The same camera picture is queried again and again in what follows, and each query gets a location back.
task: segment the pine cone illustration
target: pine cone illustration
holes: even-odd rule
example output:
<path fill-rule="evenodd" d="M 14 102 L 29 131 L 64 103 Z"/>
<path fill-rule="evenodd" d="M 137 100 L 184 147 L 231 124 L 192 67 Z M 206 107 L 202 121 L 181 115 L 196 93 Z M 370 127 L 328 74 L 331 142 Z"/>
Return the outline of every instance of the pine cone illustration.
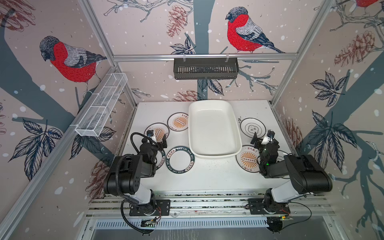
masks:
<path fill-rule="evenodd" d="M 293 123 L 293 119 L 288 120 L 285 119 L 283 122 L 285 129 L 288 132 L 289 138 L 291 139 L 293 146 L 299 150 L 301 149 L 301 142 L 303 141 L 303 135 L 301 134 L 301 130 L 295 123 Z"/>
<path fill-rule="evenodd" d="M 187 12 L 181 6 L 175 5 L 169 11 L 168 18 L 167 34 L 173 38 L 175 34 L 179 35 L 187 25 Z"/>
<path fill-rule="evenodd" d="M 200 94 L 193 90 L 187 90 L 182 93 L 177 92 L 177 95 L 175 95 L 175 98 L 172 98 L 172 101 L 175 102 L 192 102 L 192 101 L 198 101 L 202 100 L 202 97 Z"/>
<path fill-rule="evenodd" d="M 339 55 L 335 56 L 334 64 L 340 64 L 344 67 L 351 63 L 361 62 L 374 47 L 375 34 L 371 31 L 365 31 L 363 34 L 357 35 L 352 39 L 345 48 L 340 51 Z"/>
<path fill-rule="evenodd" d="M 33 21 L 35 16 L 31 10 L 36 8 L 26 0 L 0 0 L 0 21 L 11 9 L 15 12 L 8 17 L 4 27 L 9 30 L 24 31 L 29 24 L 35 25 Z"/>
<path fill-rule="evenodd" d="M 105 196 L 103 186 L 108 171 L 109 167 L 102 161 L 97 162 L 93 167 L 89 180 L 91 184 L 85 189 L 85 191 L 88 192 L 87 196 L 91 198 L 89 204 L 91 204 L 93 199 L 101 199 Z"/>

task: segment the bird head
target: bird head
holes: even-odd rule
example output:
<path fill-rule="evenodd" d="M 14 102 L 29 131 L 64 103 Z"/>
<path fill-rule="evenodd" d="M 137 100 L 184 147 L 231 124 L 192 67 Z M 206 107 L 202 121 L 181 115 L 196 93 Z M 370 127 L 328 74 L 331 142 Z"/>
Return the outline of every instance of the bird head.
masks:
<path fill-rule="evenodd" d="M 228 20 L 229 22 L 233 23 L 234 20 L 242 14 L 244 14 L 244 15 L 248 14 L 248 11 L 245 9 L 245 7 L 235 7 L 229 11 L 229 13 L 227 14 L 227 17 L 225 19 Z"/>
<path fill-rule="evenodd" d="M 40 51 L 44 61 L 46 61 L 47 59 L 51 61 L 56 60 L 55 53 L 53 52 L 53 47 L 59 42 L 60 41 L 53 36 L 47 36 L 41 41 Z"/>

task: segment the black metal basket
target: black metal basket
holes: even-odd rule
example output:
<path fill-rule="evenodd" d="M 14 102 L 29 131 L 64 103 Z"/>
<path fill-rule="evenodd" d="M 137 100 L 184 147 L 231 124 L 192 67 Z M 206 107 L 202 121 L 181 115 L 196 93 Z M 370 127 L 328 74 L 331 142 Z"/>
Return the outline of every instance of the black metal basket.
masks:
<path fill-rule="evenodd" d="M 237 58 L 175 58 L 175 79 L 235 79 L 239 73 Z"/>

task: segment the white plate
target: white plate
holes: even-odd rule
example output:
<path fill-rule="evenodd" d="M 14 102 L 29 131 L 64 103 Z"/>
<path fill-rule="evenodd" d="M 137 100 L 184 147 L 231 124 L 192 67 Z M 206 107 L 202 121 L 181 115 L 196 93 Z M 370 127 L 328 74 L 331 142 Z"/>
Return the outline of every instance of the white plate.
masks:
<path fill-rule="evenodd" d="M 223 100 L 203 100 L 189 105 L 189 146 L 202 158 L 225 158 L 242 148 L 232 106 Z"/>
<path fill-rule="evenodd" d="M 188 114 L 174 113 L 168 118 L 168 127 L 173 131 L 180 132 L 188 128 Z"/>
<path fill-rule="evenodd" d="M 166 157 L 167 168 L 177 174 L 188 172 L 195 163 L 195 156 L 186 146 L 172 148 Z"/>
<path fill-rule="evenodd" d="M 236 155 L 236 161 L 247 172 L 259 172 L 259 156 L 259 150 L 251 145 L 244 145 L 240 153 Z"/>
<path fill-rule="evenodd" d="M 169 135 L 169 128 L 167 127 L 167 125 L 161 122 L 151 124 L 149 127 L 147 127 L 144 131 L 144 135 L 147 135 L 148 130 L 153 130 L 157 142 L 162 141 L 164 134 L 166 135 L 166 138 Z"/>
<path fill-rule="evenodd" d="M 264 124 L 255 118 L 246 118 L 240 123 L 241 131 L 248 137 L 253 137 L 257 133 L 257 137 L 261 138 L 266 133 Z"/>

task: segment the vent grille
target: vent grille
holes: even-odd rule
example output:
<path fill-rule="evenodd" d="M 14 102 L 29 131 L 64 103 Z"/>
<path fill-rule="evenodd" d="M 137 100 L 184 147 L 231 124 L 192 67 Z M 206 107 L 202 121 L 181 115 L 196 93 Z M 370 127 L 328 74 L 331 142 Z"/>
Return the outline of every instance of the vent grille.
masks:
<path fill-rule="evenodd" d="M 140 218 L 128 219 L 139 227 Z M 231 218 L 163 218 L 156 229 L 189 229 L 189 228 L 248 228 L 268 227 L 266 217 L 231 217 Z M 123 219 L 99 219 L 95 229 L 130 229 Z"/>
<path fill-rule="evenodd" d="M 174 61 L 175 79 L 235 79 L 239 72 L 237 58 L 182 58 Z"/>

